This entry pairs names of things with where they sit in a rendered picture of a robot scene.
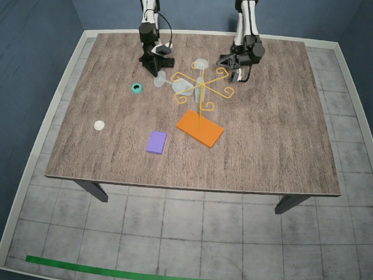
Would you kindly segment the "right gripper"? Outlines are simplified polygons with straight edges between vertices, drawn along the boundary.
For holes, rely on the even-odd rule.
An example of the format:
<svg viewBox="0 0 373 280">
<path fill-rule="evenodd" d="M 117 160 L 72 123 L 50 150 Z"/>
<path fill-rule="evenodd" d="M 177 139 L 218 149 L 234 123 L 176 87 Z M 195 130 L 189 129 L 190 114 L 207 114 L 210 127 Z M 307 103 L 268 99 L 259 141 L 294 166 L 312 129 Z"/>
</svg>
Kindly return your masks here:
<svg viewBox="0 0 373 280">
<path fill-rule="evenodd" d="M 139 58 L 139 62 L 145 63 L 145 68 L 156 78 L 158 72 L 160 71 L 162 63 L 166 61 L 165 57 L 162 57 L 160 54 L 156 53 L 156 47 L 160 46 L 159 44 L 155 47 L 152 45 L 147 45 L 144 48 L 144 54 Z M 166 44 L 167 47 L 172 48 L 171 43 Z"/>
</svg>

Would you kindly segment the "purple flat block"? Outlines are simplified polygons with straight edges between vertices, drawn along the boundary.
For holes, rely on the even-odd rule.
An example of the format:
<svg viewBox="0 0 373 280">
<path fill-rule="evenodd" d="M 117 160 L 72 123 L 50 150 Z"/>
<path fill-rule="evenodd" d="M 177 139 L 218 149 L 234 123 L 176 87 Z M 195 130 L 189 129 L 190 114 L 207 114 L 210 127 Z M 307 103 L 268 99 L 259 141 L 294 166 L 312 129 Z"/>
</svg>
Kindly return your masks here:
<svg viewBox="0 0 373 280">
<path fill-rule="evenodd" d="M 146 151 L 151 153 L 162 154 L 166 137 L 167 133 L 152 131 L 147 144 Z"/>
</svg>

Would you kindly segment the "teal short hollow cylinder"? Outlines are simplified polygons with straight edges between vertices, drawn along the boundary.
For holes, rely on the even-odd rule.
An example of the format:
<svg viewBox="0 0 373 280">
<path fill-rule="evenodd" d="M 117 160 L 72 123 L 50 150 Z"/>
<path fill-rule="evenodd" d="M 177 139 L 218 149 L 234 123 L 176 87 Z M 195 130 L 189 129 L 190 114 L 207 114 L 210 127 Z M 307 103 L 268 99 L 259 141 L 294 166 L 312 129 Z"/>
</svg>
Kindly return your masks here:
<svg viewBox="0 0 373 280">
<path fill-rule="evenodd" d="M 136 88 L 138 88 L 138 89 L 136 89 Z M 141 85 L 138 84 L 138 83 L 132 85 L 132 91 L 133 91 L 134 93 L 140 93 L 140 92 L 142 91 L 142 87 L 141 87 Z"/>
</svg>

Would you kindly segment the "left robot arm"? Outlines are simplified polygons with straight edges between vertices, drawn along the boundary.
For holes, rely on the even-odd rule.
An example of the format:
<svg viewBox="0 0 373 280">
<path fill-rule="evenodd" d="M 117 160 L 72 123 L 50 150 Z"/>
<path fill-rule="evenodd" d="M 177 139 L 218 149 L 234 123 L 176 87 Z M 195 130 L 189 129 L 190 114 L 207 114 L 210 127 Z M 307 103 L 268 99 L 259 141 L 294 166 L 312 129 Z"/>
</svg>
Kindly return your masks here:
<svg viewBox="0 0 373 280">
<path fill-rule="evenodd" d="M 235 0 L 235 9 L 238 11 L 237 33 L 230 50 L 231 53 L 245 54 L 250 58 L 250 65 L 258 64 L 265 54 L 265 48 L 258 35 L 255 24 L 255 6 L 259 0 Z M 243 14 L 242 14 L 243 13 Z M 251 34 L 256 35 L 257 42 Z M 232 72 L 230 80 L 236 82 L 239 74 Z"/>
</svg>

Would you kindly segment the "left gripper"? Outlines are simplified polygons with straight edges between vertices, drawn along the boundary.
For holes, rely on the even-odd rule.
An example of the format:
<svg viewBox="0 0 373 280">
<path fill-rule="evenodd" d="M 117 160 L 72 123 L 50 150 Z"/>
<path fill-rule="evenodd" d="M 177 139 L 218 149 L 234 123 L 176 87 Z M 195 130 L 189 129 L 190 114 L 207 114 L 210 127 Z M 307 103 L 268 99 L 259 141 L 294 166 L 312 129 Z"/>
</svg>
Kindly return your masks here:
<svg viewBox="0 0 373 280">
<path fill-rule="evenodd" d="M 227 60 L 228 65 L 220 64 L 221 62 Z M 235 63 L 234 63 L 235 62 Z M 250 58 L 248 54 L 227 54 L 225 57 L 222 59 L 218 60 L 216 62 L 216 65 L 225 67 L 225 68 L 230 68 L 230 69 L 237 69 L 237 73 L 239 74 L 238 80 L 241 80 L 241 67 L 240 66 L 245 66 L 250 64 Z"/>
</svg>

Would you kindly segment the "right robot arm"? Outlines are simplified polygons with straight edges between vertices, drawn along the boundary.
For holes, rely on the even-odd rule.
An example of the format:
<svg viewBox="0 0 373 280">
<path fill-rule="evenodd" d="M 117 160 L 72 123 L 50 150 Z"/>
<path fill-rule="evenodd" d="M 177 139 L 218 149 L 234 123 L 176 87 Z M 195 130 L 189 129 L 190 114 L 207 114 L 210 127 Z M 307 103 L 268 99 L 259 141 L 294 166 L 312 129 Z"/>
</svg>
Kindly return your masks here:
<svg viewBox="0 0 373 280">
<path fill-rule="evenodd" d="M 140 3 L 142 6 L 142 11 L 143 11 L 143 20 L 142 20 L 143 23 L 139 27 L 140 42 L 142 43 L 142 47 L 144 49 L 148 45 L 152 45 L 153 47 L 158 46 L 159 44 L 161 44 L 160 32 L 159 32 L 159 28 L 157 24 L 157 18 L 159 15 L 157 12 L 160 11 L 160 1 L 159 0 L 140 0 Z M 147 9 L 152 9 L 152 10 L 147 10 Z M 156 12 L 154 12 L 153 9 Z M 147 21 L 145 21 L 144 15 Z M 156 53 L 160 54 L 161 56 L 170 54 L 171 52 L 172 52 L 171 48 L 165 45 L 160 45 L 156 47 Z M 175 61 L 174 58 L 166 58 L 166 61 L 162 63 L 161 66 L 162 67 L 173 67 L 174 61 Z"/>
</svg>

